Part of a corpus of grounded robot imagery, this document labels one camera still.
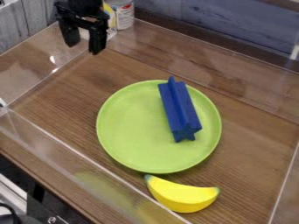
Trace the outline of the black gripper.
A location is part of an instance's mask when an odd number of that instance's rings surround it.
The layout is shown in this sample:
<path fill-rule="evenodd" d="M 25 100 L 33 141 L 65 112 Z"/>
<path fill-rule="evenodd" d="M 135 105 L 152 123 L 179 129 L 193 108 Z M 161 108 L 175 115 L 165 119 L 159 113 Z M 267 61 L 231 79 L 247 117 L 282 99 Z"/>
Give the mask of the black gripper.
<path fill-rule="evenodd" d="M 57 0 L 53 6 L 67 46 L 73 47 L 80 42 L 79 27 L 89 29 L 88 51 L 93 55 L 99 54 L 107 47 L 108 38 L 105 29 L 109 16 L 103 9 L 103 0 Z"/>

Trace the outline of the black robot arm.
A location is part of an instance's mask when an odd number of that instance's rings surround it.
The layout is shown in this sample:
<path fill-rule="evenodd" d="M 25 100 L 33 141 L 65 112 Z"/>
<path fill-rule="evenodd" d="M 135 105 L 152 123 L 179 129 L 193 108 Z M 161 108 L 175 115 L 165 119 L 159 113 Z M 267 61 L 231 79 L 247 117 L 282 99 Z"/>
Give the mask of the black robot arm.
<path fill-rule="evenodd" d="M 64 43 L 80 42 L 80 29 L 88 31 L 88 51 L 96 55 L 107 48 L 108 19 L 103 0 L 59 0 L 53 4 Z"/>

